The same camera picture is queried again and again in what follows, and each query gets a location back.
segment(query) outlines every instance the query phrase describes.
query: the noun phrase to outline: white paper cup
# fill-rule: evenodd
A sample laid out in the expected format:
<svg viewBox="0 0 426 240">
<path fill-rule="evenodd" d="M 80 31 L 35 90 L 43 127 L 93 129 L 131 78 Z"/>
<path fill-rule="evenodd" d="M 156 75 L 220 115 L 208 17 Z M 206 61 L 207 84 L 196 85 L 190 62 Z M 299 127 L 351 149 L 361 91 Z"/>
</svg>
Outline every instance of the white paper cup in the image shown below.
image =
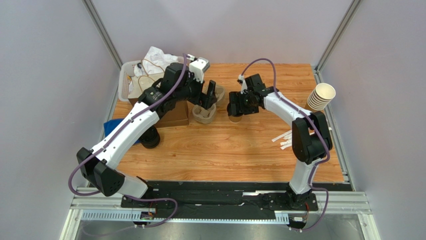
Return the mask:
<svg viewBox="0 0 426 240">
<path fill-rule="evenodd" d="M 327 104 L 336 96 L 336 90 L 333 86 L 327 83 L 316 85 L 314 90 L 307 98 L 306 105 L 316 111 L 321 111 L 326 108 Z"/>
</svg>

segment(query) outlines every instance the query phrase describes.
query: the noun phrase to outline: white cloth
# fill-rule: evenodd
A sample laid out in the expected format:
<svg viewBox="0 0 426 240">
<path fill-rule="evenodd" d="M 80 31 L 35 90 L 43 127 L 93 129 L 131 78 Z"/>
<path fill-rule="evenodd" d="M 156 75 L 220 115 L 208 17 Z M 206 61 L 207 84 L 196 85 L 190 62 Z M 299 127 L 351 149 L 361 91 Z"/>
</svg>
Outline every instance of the white cloth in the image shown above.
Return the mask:
<svg viewBox="0 0 426 240">
<path fill-rule="evenodd" d="M 166 70 L 167 66 L 169 66 L 171 63 L 183 63 L 184 61 L 184 58 L 182 56 L 165 54 L 163 50 L 155 46 L 151 46 L 149 48 L 144 59 L 151 61 L 157 66 L 160 66 L 163 70 Z M 142 65 L 145 68 L 146 72 L 144 72 L 144 69 L 140 69 L 137 65 L 134 66 L 134 75 L 136 77 L 143 76 L 146 74 L 159 74 L 163 72 L 161 68 L 152 65 L 149 61 L 142 61 Z"/>
</svg>

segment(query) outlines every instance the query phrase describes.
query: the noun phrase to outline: wooden table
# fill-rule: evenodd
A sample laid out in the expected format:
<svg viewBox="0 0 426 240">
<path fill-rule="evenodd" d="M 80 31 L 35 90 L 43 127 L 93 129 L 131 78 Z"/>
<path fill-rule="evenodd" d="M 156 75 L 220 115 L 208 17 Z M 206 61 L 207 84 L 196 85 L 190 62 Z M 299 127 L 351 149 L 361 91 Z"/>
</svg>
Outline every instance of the wooden table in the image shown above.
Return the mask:
<svg viewBox="0 0 426 240">
<path fill-rule="evenodd" d="M 280 149 L 271 139 L 291 129 L 275 114 L 261 109 L 246 115 L 239 123 L 228 119 L 228 93 L 239 91 L 237 83 L 246 64 L 212 64 L 204 79 L 214 80 L 226 89 L 225 100 L 217 106 L 210 124 L 198 123 L 189 103 L 189 125 L 159 128 L 161 143 L 154 149 L 141 144 L 132 146 L 118 169 L 146 180 L 163 181 L 244 181 L 288 182 L 295 169 L 296 157 L 291 147 Z M 255 64 L 245 76 L 259 73 L 267 87 L 273 84 L 269 64 Z M 277 64 L 277 88 L 291 101 L 305 106 L 316 83 L 309 64 Z M 124 118 L 132 109 L 118 101 L 113 119 Z M 316 172 L 316 182 L 343 182 L 337 154 L 333 149 L 329 162 Z"/>
</svg>

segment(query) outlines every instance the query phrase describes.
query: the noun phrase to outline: blue cloth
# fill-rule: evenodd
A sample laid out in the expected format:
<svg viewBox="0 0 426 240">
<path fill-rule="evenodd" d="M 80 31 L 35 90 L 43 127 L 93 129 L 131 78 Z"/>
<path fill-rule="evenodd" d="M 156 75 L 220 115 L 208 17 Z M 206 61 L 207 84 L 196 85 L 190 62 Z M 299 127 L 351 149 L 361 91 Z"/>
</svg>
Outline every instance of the blue cloth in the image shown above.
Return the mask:
<svg viewBox="0 0 426 240">
<path fill-rule="evenodd" d="M 105 131 L 105 137 L 110 135 L 114 129 L 124 120 L 124 118 L 112 119 L 103 124 L 103 130 Z M 133 145 L 140 143 L 139 140 L 136 140 Z"/>
</svg>

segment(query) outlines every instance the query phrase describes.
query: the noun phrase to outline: gray wall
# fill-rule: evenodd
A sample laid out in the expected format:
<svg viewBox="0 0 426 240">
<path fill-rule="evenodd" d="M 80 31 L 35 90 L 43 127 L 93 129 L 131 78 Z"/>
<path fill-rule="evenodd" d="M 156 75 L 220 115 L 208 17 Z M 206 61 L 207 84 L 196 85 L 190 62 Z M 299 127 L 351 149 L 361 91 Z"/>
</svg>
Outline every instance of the gray wall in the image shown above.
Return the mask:
<svg viewBox="0 0 426 240">
<path fill-rule="evenodd" d="M 1 1 L 0 34 L 0 239 L 58 239 L 119 71 L 79 0 Z"/>
<path fill-rule="evenodd" d="M 93 0 L 123 62 L 150 46 L 213 63 L 315 65 L 351 0 Z"/>
<path fill-rule="evenodd" d="M 323 71 L 384 240 L 425 239 L 426 1 L 365 0 Z"/>
</svg>

